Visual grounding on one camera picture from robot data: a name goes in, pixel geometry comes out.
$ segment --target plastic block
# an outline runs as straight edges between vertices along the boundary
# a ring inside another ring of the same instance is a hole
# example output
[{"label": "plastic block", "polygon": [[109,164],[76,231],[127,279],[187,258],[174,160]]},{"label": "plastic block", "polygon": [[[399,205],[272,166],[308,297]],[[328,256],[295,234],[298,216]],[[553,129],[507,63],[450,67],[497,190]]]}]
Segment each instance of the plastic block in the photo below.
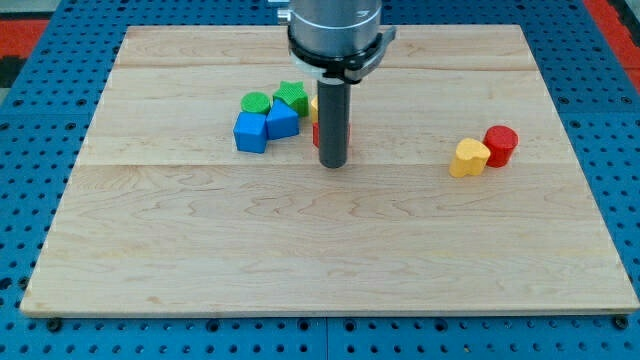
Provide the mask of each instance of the plastic block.
[{"label": "plastic block", "polygon": [[309,109],[309,117],[311,117],[311,123],[318,122],[318,96],[314,96],[311,100],[311,108]]},{"label": "plastic block", "polygon": [[503,167],[518,146],[518,134],[507,126],[492,126],[487,130],[483,143],[491,151],[487,166]]},{"label": "plastic block", "polygon": [[265,93],[250,92],[242,97],[240,108],[244,112],[267,115],[271,110],[271,101]]},{"label": "plastic block", "polygon": [[267,134],[269,140],[295,136],[300,133],[298,114],[280,100],[273,102],[267,115]]},{"label": "plastic block", "polygon": [[233,128],[239,151],[264,153],[267,147],[267,117],[262,114],[241,112]]},{"label": "plastic block", "polygon": [[300,82],[280,82],[280,89],[273,94],[273,101],[280,100],[291,107],[300,117],[309,115],[309,97]]},{"label": "plastic block", "polygon": [[491,151],[478,140],[466,138],[458,143],[456,153],[449,166],[449,174],[460,178],[466,175],[482,174]]},{"label": "plastic block", "polygon": [[320,126],[317,122],[311,124],[313,126],[313,145],[320,147]]}]

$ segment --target red cylinder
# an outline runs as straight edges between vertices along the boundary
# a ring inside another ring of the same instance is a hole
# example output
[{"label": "red cylinder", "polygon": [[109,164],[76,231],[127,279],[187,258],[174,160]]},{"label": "red cylinder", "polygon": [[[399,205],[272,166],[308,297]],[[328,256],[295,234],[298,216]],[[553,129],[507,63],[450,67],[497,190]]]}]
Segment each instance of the red cylinder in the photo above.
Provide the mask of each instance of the red cylinder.
[{"label": "red cylinder", "polygon": [[491,150],[487,165],[503,167],[507,165],[513,150],[518,146],[518,134],[507,126],[492,126],[487,130],[483,143]]}]

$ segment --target wooden board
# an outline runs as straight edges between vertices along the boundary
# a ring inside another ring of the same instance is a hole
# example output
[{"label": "wooden board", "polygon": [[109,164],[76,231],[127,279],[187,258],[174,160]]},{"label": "wooden board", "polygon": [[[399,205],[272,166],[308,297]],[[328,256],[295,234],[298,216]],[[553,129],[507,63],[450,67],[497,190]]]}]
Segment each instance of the wooden board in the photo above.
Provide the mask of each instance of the wooden board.
[{"label": "wooden board", "polygon": [[[311,126],[237,152],[242,95],[305,80],[281,27],[132,27],[37,263],[29,316],[624,313],[638,300],[517,26],[400,27],[353,89],[349,163]],[[520,134],[454,179],[456,143]]]}]

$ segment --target blue cube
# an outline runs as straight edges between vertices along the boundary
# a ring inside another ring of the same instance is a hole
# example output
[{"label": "blue cube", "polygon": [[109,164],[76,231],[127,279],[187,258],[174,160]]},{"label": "blue cube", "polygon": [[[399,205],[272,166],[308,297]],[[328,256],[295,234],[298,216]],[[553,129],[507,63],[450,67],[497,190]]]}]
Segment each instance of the blue cube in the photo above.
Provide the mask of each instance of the blue cube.
[{"label": "blue cube", "polygon": [[300,133],[298,113],[280,100],[273,102],[267,115],[267,135],[269,140],[295,136]]},{"label": "blue cube", "polygon": [[239,151],[262,154],[267,148],[267,117],[263,114],[241,112],[233,127]]}]

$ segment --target black cylindrical rod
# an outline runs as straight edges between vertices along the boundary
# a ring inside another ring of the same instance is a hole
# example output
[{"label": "black cylindrical rod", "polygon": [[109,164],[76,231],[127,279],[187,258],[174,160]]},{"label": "black cylindrical rod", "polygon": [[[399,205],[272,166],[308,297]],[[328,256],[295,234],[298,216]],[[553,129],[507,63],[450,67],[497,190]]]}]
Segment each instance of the black cylindrical rod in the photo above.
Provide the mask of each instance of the black cylindrical rod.
[{"label": "black cylindrical rod", "polygon": [[347,162],[351,85],[318,81],[320,163],[335,169]]}]

